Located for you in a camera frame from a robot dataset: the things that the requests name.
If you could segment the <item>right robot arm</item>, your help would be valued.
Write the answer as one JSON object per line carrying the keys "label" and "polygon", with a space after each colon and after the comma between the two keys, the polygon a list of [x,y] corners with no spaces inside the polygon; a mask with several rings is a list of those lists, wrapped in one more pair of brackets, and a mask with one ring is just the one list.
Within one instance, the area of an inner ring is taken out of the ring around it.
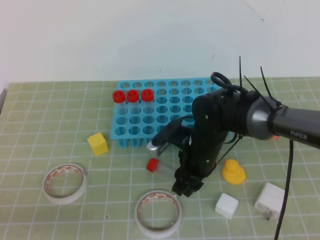
{"label": "right robot arm", "polygon": [[216,168],[228,133],[258,140],[274,135],[320,147],[318,110],[277,107],[270,97],[219,89],[197,97],[192,103],[193,128],[179,152],[172,191],[189,197]]}

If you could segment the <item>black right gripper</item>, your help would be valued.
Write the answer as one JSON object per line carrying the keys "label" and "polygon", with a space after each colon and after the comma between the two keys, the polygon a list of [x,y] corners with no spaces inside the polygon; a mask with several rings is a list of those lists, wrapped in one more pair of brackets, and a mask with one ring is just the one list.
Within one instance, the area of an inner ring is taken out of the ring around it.
{"label": "black right gripper", "polygon": [[194,125],[191,140],[183,150],[175,171],[172,191],[178,196],[190,197],[204,185],[202,179],[211,174],[229,132],[247,135],[247,115],[250,92],[231,92],[219,89],[197,97],[192,103]]}

